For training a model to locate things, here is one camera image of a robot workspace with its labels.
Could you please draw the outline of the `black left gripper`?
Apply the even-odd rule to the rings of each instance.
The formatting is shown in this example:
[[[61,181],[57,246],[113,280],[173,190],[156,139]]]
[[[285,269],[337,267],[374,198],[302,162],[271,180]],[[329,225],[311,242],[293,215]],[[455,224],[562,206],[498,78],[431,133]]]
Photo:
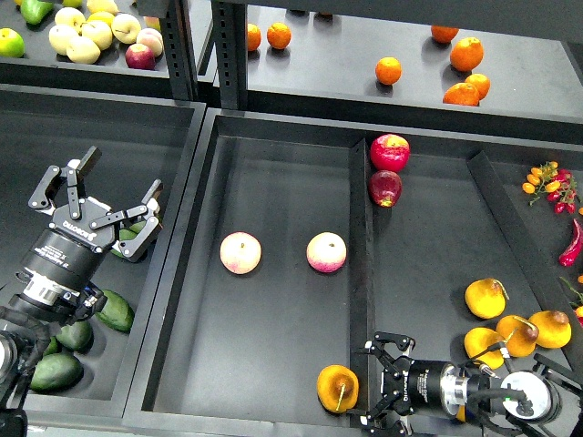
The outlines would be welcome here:
[[[54,247],[61,247],[61,251],[66,244],[94,253],[109,251],[118,240],[121,229],[146,220],[145,228],[134,239],[121,244],[123,258],[136,262],[162,230],[158,197],[163,183],[155,179],[140,204],[113,212],[109,205],[95,198],[82,198],[85,195],[85,176],[101,156],[100,149],[90,147],[81,159],[71,159],[64,167],[49,166],[27,205],[51,216],[48,241]],[[54,200],[63,186],[66,186],[67,205],[57,208]]]

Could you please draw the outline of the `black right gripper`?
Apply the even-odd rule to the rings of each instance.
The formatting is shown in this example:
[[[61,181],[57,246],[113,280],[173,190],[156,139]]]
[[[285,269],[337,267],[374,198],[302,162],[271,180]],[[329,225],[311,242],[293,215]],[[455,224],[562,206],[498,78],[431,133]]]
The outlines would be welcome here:
[[[393,345],[398,349],[398,356],[391,355],[385,346]],[[409,393],[409,371],[412,360],[410,353],[415,340],[403,334],[377,331],[371,340],[367,340],[359,354],[373,355],[383,366],[382,399],[371,410],[355,410],[361,428],[368,436],[410,435],[408,422],[398,414],[409,414],[412,407]]]

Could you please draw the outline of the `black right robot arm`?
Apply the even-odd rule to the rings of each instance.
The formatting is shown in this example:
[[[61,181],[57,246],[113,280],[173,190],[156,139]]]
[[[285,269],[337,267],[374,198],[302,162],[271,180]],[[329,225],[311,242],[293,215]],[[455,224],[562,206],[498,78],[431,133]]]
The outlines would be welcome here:
[[[466,417],[483,435],[554,436],[552,422],[569,436],[582,433],[582,380],[575,372],[536,354],[520,371],[502,340],[456,365],[411,357],[414,339],[377,332],[356,353],[374,356],[382,367],[380,400],[356,410],[372,435],[411,436],[410,416]]]

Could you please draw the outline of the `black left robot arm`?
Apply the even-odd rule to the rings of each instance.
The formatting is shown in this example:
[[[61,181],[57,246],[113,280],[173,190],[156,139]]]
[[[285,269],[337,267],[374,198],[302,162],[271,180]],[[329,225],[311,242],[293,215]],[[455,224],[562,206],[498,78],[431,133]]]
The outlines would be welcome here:
[[[162,229],[160,180],[136,206],[119,211],[86,194],[85,178],[100,156],[91,147],[81,159],[48,167],[28,200],[50,220],[21,262],[23,291],[1,309],[4,436],[27,434],[26,395],[52,337],[104,308],[107,297],[92,281],[104,257],[115,250],[135,262]]]

